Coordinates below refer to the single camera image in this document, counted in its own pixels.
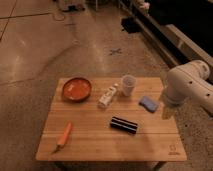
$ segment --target table leg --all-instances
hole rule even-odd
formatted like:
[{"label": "table leg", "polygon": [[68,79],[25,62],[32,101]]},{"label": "table leg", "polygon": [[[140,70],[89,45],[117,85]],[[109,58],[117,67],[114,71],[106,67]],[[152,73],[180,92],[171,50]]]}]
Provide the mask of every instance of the table leg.
[{"label": "table leg", "polygon": [[161,169],[161,167],[163,167],[163,165],[166,164],[166,162],[158,162],[155,167],[153,168],[153,171],[158,171]]},{"label": "table leg", "polygon": [[55,161],[54,164],[61,170],[61,171],[68,171],[68,168],[60,161]]},{"label": "table leg", "polygon": [[98,11],[98,0],[95,0],[95,10]]}]

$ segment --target toy carrot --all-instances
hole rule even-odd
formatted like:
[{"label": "toy carrot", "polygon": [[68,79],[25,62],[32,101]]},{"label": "toy carrot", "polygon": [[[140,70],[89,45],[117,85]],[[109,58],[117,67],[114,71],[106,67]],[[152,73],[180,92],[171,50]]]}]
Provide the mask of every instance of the toy carrot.
[{"label": "toy carrot", "polygon": [[67,140],[68,140],[68,138],[69,138],[69,134],[70,134],[70,132],[71,132],[71,128],[72,128],[72,124],[71,124],[71,122],[69,122],[69,123],[67,124],[67,127],[65,128],[65,130],[64,130],[64,132],[63,132],[63,135],[62,135],[62,136],[60,137],[60,139],[58,140],[57,145],[56,145],[56,148],[55,148],[55,150],[52,152],[52,154],[58,152],[59,150],[61,150],[61,149],[65,146],[65,144],[67,143]]}]

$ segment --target white bottle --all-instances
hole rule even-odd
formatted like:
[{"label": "white bottle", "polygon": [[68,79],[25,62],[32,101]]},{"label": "white bottle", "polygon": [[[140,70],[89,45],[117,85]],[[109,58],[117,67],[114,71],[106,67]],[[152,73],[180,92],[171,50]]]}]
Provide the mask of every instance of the white bottle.
[{"label": "white bottle", "polygon": [[98,106],[102,108],[106,108],[109,103],[112,101],[113,96],[116,94],[118,88],[118,84],[114,84],[109,87],[106,93],[104,93],[98,101]]}]

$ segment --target orange bowl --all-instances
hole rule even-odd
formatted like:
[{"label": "orange bowl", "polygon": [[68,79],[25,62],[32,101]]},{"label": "orange bowl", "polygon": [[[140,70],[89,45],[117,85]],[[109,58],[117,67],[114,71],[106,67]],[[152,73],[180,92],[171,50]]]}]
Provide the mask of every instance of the orange bowl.
[{"label": "orange bowl", "polygon": [[72,78],[63,86],[62,96],[73,102],[86,100],[92,91],[91,83],[81,77]]}]

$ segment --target white cup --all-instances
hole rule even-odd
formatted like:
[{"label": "white cup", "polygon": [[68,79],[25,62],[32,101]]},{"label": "white cup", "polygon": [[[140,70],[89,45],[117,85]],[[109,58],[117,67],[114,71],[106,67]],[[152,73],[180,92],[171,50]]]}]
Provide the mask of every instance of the white cup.
[{"label": "white cup", "polygon": [[122,92],[125,96],[131,96],[136,85],[136,78],[132,75],[124,75],[121,79]]}]

